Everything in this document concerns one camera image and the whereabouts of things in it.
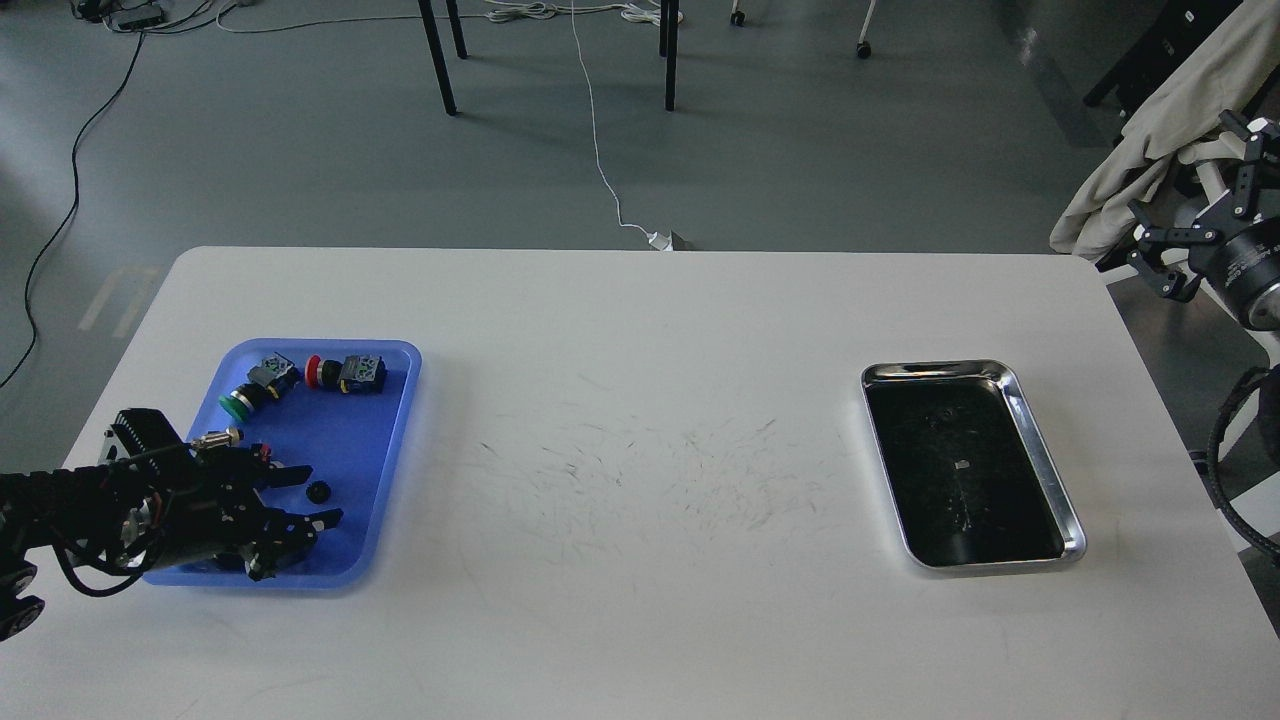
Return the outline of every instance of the electrical component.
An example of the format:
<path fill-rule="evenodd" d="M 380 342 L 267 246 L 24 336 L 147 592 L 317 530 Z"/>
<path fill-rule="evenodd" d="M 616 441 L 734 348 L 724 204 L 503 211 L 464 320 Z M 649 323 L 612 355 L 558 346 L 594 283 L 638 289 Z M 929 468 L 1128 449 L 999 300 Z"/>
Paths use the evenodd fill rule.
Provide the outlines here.
<path fill-rule="evenodd" d="M 676 231 L 671 231 L 671 234 L 652 232 L 648 237 L 649 246 L 654 250 L 662 250 L 664 252 L 673 250 L 691 250 L 690 245 L 685 242 L 685 238 L 680 237 L 680 233 Z"/>
<path fill-rule="evenodd" d="M 82 20 L 100 23 L 102 18 L 111 14 L 115 0 L 79 0 L 74 5 L 74 14 Z"/>
<path fill-rule="evenodd" d="M 278 402 L 302 379 L 293 361 L 279 352 L 264 357 L 247 375 L 247 383 L 218 398 L 218 405 L 241 423 L 266 404 Z"/>
<path fill-rule="evenodd" d="M 329 483 L 324 480 L 315 480 L 307 486 L 307 500 L 311 502 L 324 505 L 325 502 L 329 502 L 330 497 L 333 497 L 333 488 L 329 487 Z"/>
<path fill-rule="evenodd" d="M 163 22 L 164 10 L 159 5 L 142 5 L 111 13 L 111 23 L 125 32 L 145 29 Z"/>
<path fill-rule="evenodd" d="M 311 389 L 379 393 L 387 382 L 387 364 L 381 355 L 348 355 L 342 363 L 312 355 L 307 359 L 302 377 Z"/>
<path fill-rule="evenodd" d="M 125 18 L 127 18 L 125 13 L 129 13 L 132 10 L 140 10 L 140 9 L 143 9 L 143 8 L 147 8 L 147 6 L 160 8 L 160 5 L 156 4 L 157 0 L 147 0 L 146 3 L 143 3 L 143 4 L 141 4 L 141 5 L 136 6 L 136 8 L 129 8 L 128 10 L 116 10 L 116 12 L 114 12 L 114 13 L 104 17 L 104 24 L 111 32 L 118 32 L 120 35 L 129 35 L 129 33 L 133 33 L 133 32 L 145 32 L 147 35 L 182 35 L 182 33 L 186 33 L 186 32 L 200 29 L 202 27 L 211 26 L 211 24 L 214 24 L 214 20 L 218 19 L 218 17 L 225 17 L 228 13 L 230 13 L 236 8 L 242 8 L 242 6 L 250 4 L 248 0 L 227 0 L 227 3 L 223 4 L 221 8 L 218 9 L 218 12 L 215 13 L 215 17 L 209 18 L 205 22 L 198 23 L 198 24 L 187 24 L 187 23 L 189 23 L 191 20 L 193 20 L 196 18 L 200 18 L 202 15 L 206 15 L 206 14 L 214 12 L 214 5 L 216 4 L 216 1 L 218 0 L 202 0 L 189 13 L 187 13 L 186 15 L 183 15 L 183 17 L 175 19 L 175 20 L 172 20 L 172 22 L 164 22 L 163 13 L 161 13 L 161 17 L 160 17 L 159 20 L 156 20 L 155 23 L 148 24 L 148 26 L 137 26 L 137 24 L 127 22 L 125 20 Z"/>

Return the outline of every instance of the power strip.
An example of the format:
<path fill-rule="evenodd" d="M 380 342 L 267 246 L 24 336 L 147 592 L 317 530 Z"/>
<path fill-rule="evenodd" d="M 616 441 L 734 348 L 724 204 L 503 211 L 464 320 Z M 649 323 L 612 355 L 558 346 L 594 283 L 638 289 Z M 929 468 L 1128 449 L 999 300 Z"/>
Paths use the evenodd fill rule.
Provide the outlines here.
<path fill-rule="evenodd" d="M 142 5 L 141 8 L 111 13 L 111 23 L 125 32 L 146 29 L 163 22 L 164 10 L 159 5 Z"/>

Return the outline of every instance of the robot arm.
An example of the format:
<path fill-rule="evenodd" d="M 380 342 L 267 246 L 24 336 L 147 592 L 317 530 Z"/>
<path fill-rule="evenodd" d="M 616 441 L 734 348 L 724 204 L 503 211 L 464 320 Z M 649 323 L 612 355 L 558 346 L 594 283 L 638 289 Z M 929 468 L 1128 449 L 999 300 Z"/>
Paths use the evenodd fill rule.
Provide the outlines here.
<path fill-rule="evenodd" d="M 0 641 L 45 607 L 19 597 L 36 575 L 24 559 L 33 547 L 52 547 L 67 580 L 92 597 L 197 560 L 241 565 L 261 580 L 305 557 L 342 510 L 298 515 L 265 506 L 259 491 L 301 484 L 311 468 L 274 462 L 265 445 L 234 447 L 239 439 L 232 429 L 186 443 L 159 410 L 122 410 L 100 465 L 0 474 Z M 84 565 L 122 582 L 90 588 L 76 574 Z"/>
<path fill-rule="evenodd" d="M 1189 228 L 1156 227 L 1146 206 L 1132 201 L 1138 246 L 1126 260 L 1161 297 L 1187 302 L 1207 279 L 1242 325 L 1280 329 L 1280 126 L 1266 118 L 1248 122 L 1230 110 L 1220 119 L 1243 147 L 1235 181 L 1224 184 L 1216 168 L 1199 173 L 1211 181 L 1204 183 L 1210 205 Z M 1161 261 L 1171 247 L 1188 250 L 1192 279 Z"/>

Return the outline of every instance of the white table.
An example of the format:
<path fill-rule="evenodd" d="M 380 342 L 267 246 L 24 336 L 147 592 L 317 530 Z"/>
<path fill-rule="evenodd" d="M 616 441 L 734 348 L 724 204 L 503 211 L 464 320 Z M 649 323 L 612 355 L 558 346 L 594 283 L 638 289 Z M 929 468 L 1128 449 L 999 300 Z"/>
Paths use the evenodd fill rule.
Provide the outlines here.
<path fill-rule="evenodd" d="M 428 366 L 374 568 L 140 584 L 0 647 L 3 717 L 1263 717 L 1280 644 L 1096 273 L 1051 256 L 198 249 L 76 443 L 250 337 Z M 938 578 L 858 378 L 1012 366 L 1089 551 Z"/>

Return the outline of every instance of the white cable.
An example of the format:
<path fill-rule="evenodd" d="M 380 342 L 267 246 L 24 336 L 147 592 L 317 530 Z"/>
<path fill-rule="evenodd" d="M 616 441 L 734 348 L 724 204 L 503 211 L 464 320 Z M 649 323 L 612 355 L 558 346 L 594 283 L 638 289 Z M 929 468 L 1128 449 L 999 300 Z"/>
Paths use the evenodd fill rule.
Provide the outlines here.
<path fill-rule="evenodd" d="M 622 200 L 618 199 L 618 191 L 613 190 L 613 184 L 609 183 L 609 178 L 604 174 L 604 167 L 600 164 L 600 135 L 595 127 L 595 90 L 591 88 L 591 73 L 586 72 L 586 60 L 582 59 L 582 41 L 577 36 L 577 13 L 573 12 L 573 0 L 570 0 L 568 8 L 570 24 L 573 27 L 573 44 L 577 45 L 577 64 L 582 65 L 582 77 L 586 78 L 586 99 L 591 105 L 591 143 L 595 146 L 595 169 L 600 172 L 600 179 L 604 181 L 604 187 L 609 188 L 609 195 L 613 196 L 613 209 L 618 215 L 618 227 L 635 228 L 643 232 L 652 243 L 654 238 L 658 237 L 658 233 L 652 233 L 635 223 L 622 222 Z"/>
<path fill-rule="evenodd" d="M 612 3 L 608 5 L 591 5 L 586 8 L 576 8 L 573 3 L 570 3 L 568 8 L 563 8 L 554 3 L 507 3 L 503 0 L 485 0 L 490 5 L 499 5 L 497 10 L 489 10 L 483 14 L 465 14 L 458 15 L 460 19 L 470 18 L 485 18 L 492 23 L 509 23 L 511 20 L 518 19 L 535 19 L 535 20 L 549 20 L 558 15 L 586 15 L 591 13 L 605 13 L 609 10 L 618 10 L 622 19 L 628 23 L 650 23 L 660 24 L 662 17 L 658 10 L 645 9 L 635 3 Z M 214 18 L 215 24 L 219 29 L 227 32 L 234 32 L 238 35 L 257 35 L 265 32 L 282 32 L 287 29 L 298 29 L 305 27 L 325 26 L 325 24 L 338 24 L 338 23 L 364 23 L 374 20 L 416 20 L 421 19 L 422 15 L 375 15 L 375 17 L 360 17 L 360 18 L 333 18 L 325 20 L 312 20 L 306 23 L 297 23 L 292 26 L 282 27 L 269 27 L 269 28 L 232 28 L 223 24 L 223 15 L 225 15 L 232 8 L 238 4 L 238 0 L 228 0 Z M 649 4 L 654 8 L 659 8 L 657 0 L 649 0 Z M 435 19 L 445 20 L 449 19 L 448 15 L 439 15 Z M 680 20 L 685 19 L 685 14 L 680 13 Z"/>

